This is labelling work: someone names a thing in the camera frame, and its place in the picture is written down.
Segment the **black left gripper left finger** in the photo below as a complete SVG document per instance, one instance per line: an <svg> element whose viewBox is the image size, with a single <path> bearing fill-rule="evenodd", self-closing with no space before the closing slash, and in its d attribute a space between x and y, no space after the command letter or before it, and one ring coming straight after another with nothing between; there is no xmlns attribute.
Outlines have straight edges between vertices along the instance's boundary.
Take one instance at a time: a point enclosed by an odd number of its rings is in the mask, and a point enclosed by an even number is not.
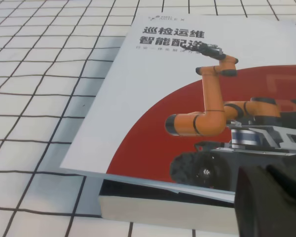
<svg viewBox="0 0 296 237"><path fill-rule="evenodd" d="M241 167L234 208L241 237L296 237L296 195L262 167Z"/></svg>

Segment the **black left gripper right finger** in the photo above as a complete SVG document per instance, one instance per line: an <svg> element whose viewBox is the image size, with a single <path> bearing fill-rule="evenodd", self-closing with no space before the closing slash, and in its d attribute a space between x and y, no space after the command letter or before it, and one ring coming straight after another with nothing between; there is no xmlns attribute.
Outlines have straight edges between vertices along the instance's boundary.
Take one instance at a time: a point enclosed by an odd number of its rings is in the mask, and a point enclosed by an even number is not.
<svg viewBox="0 0 296 237"><path fill-rule="evenodd" d="M267 172L290 195L296 195L296 154L282 157L279 164L270 164Z"/></svg>

